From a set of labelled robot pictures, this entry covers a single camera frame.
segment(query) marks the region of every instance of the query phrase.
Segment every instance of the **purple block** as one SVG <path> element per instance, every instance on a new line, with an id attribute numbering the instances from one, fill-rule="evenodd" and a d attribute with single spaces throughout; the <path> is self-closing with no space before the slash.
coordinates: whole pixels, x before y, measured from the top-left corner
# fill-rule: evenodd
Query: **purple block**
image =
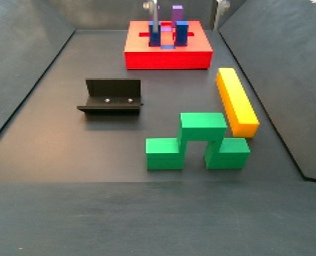
<path id="1" fill-rule="evenodd" d="M 175 28 L 175 22 L 183 20 L 183 6 L 172 5 L 172 17 L 171 17 L 171 27 Z"/>

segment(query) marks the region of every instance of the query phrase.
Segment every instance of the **gray floor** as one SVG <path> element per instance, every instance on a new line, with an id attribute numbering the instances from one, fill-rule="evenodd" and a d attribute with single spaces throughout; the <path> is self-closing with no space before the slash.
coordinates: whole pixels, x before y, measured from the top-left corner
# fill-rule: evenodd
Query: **gray floor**
<path id="1" fill-rule="evenodd" d="M 210 37 L 211 69 L 127 71 L 126 32 L 79 31 L 0 136 L 0 182 L 301 180 L 222 39 Z M 214 77 L 226 66 L 239 73 L 261 120 L 246 168 L 206 171 L 204 143 L 194 142 L 183 172 L 147 172 L 144 139 L 175 137 L 180 112 L 223 112 Z M 139 117 L 86 117 L 76 110 L 87 100 L 86 77 L 140 78 Z"/>
<path id="2" fill-rule="evenodd" d="M 79 31 L 0 136 L 0 255 L 316 255 L 316 183 L 301 179 L 218 34 L 208 70 L 126 71 L 126 31 Z M 222 112 L 235 67 L 261 121 L 241 171 L 147 172 L 144 138 L 180 112 Z M 86 77 L 138 77 L 139 117 L 90 117 Z"/>

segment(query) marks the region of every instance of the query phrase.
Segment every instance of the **gray surface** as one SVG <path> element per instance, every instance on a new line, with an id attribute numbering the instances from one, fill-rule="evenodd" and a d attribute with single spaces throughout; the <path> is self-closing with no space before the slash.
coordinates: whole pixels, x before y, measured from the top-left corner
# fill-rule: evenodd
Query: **gray surface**
<path id="1" fill-rule="evenodd" d="M 247 0 L 230 0 L 230 8 L 229 8 L 229 10 L 223 13 L 223 15 L 219 18 L 219 22 L 218 22 L 218 27 L 219 28 L 226 23 L 227 19 L 231 17 L 231 15 L 235 13 L 235 11 L 239 9 L 241 5 L 246 1 Z"/>
<path id="2" fill-rule="evenodd" d="M 128 29 L 131 20 L 147 20 L 148 12 L 143 10 L 144 0 L 45 0 L 78 29 Z M 171 19 L 171 7 L 182 4 L 184 18 L 199 20 L 210 28 L 212 0 L 171 1 L 158 0 L 160 19 Z"/>
<path id="3" fill-rule="evenodd" d="M 0 185 L 0 256 L 316 256 L 316 183 Z"/>
<path id="4" fill-rule="evenodd" d="M 301 180 L 220 36 L 207 35 L 208 70 L 127 71 L 126 32 L 78 31 L 0 136 L 0 182 Z M 261 121 L 246 168 L 206 171 L 206 144 L 192 142 L 183 172 L 147 172 L 144 139 L 175 137 L 180 112 L 223 112 L 214 77 L 226 66 L 238 71 Z M 139 116 L 86 117 L 76 110 L 88 97 L 86 77 L 139 78 Z"/>
<path id="5" fill-rule="evenodd" d="M 316 179 L 316 4 L 249 0 L 220 33 L 302 173 Z"/>
<path id="6" fill-rule="evenodd" d="M 39 0 L 0 0 L 0 128 L 74 28 Z"/>

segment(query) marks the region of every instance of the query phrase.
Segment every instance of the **gray wall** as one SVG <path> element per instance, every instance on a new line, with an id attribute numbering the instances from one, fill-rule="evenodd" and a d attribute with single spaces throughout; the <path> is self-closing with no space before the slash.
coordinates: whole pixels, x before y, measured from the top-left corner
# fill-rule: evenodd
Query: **gray wall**
<path id="1" fill-rule="evenodd" d="M 301 171 L 316 179 L 316 4 L 247 0 L 219 31 Z"/>
<path id="2" fill-rule="evenodd" d="M 218 27 L 226 23 L 230 16 L 235 13 L 235 11 L 239 9 L 241 5 L 246 2 L 246 0 L 230 0 L 230 8 L 225 12 L 225 14 L 220 16 Z"/>
<path id="3" fill-rule="evenodd" d="M 45 2 L 0 0 L 0 128 L 72 33 Z"/>
<path id="4" fill-rule="evenodd" d="M 78 29 L 126 30 L 131 20 L 147 20 L 144 0 L 45 0 Z M 212 0 L 162 0 L 160 19 L 170 20 L 171 6 L 182 4 L 184 18 L 210 28 Z"/>

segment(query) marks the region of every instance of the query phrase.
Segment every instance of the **yellow block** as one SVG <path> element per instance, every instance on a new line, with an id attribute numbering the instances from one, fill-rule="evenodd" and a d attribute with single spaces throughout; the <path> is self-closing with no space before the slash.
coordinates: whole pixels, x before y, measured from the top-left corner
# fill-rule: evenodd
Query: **yellow block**
<path id="1" fill-rule="evenodd" d="M 259 121 L 233 68 L 219 68 L 216 87 L 234 137 L 253 138 Z"/>

